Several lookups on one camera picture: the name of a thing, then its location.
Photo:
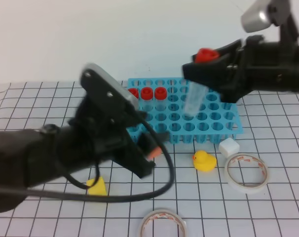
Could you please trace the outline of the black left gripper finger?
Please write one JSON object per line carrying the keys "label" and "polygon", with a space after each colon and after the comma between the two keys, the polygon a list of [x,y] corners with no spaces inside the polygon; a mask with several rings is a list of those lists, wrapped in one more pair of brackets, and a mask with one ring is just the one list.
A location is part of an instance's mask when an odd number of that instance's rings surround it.
{"label": "black left gripper finger", "polygon": [[139,178],[152,174],[155,167],[153,161],[148,161],[146,152],[138,143],[131,139],[120,141],[112,151],[112,160],[120,166],[131,171]]}
{"label": "black left gripper finger", "polygon": [[146,158],[149,153],[156,147],[159,147],[156,140],[150,135],[149,132],[142,132],[137,140],[137,146],[141,149]]}

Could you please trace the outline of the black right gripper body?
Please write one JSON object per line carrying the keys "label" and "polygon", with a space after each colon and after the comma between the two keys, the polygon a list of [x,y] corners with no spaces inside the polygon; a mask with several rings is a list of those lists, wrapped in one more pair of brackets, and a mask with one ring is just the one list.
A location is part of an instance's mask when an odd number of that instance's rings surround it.
{"label": "black right gripper body", "polygon": [[235,103],[254,90],[297,93],[297,47],[298,39],[293,37],[282,36],[278,42],[267,42],[261,35],[248,37],[243,48],[245,65],[238,65],[234,76],[238,94],[222,95],[222,101]]}

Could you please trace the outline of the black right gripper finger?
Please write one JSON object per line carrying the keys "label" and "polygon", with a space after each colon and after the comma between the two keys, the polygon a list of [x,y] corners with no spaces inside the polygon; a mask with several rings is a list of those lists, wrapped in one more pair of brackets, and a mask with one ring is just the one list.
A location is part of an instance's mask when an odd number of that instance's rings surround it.
{"label": "black right gripper finger", "polygon": [[234,79],[238,63],[237,54],[225,54],[210,62],[190,62],[182,66],[185,79],[207,86],[222,95],[237,95],[238,83]]}
{"label": "black right gripper finger", "polygon": [[243,40],[238,39],[217,49],[200,48],[191,57],[192,63],[210,63],[216,60],[227,60],[228,65],[245,65],[245,52],[243,51],[242,43]]}

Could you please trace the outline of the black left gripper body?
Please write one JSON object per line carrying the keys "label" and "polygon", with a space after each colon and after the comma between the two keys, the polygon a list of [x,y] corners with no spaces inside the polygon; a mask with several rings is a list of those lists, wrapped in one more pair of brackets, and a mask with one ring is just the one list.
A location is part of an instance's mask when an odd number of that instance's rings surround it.
{"label": "black left gripper body", "polygon": [[140,124],[145,113],[127,101],[121,105],[94,103],[88,96],[68,121],[68,155],[71,160],[144,160],[145,151],[127,129]]}

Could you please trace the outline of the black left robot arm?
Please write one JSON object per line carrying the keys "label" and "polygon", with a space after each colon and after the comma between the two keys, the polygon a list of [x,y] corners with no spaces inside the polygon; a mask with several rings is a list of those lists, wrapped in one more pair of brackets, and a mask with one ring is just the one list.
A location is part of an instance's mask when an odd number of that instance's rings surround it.
{"label": "black left robot arm", "polygon": [[[39,130],[0,131],[0,213],[13,210],[27,197],[123,203],[166,193],[175,180],[174,167],[162,143],[164,134],[156,133],[145,117],[146,113],[137,111],[126,99],[102,108],[100,103],[84,97],[66,127],[47,124]],[[146,159],[151,146],[162,150],[169,166],[169,181],[158,190],[131,196],[94,196],[36,189],[64,177],[87,190],[89,186],[72,174],[91,165],[98,167],[106,160],[143,178],[155,166]]]}

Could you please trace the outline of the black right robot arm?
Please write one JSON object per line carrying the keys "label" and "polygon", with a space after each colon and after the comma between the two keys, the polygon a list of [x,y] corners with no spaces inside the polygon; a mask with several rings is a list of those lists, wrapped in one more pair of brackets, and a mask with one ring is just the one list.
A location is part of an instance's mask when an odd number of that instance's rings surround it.
{"label": "black right robot arm", "polygon": [[299,93],[299,30],[288,0],[257,0],[241,16],[245,32],[279,27],[280,40],[262,35],[236,40],[212,50],[202,48],[182,66],[184,78],[235,103],[255,90]]}

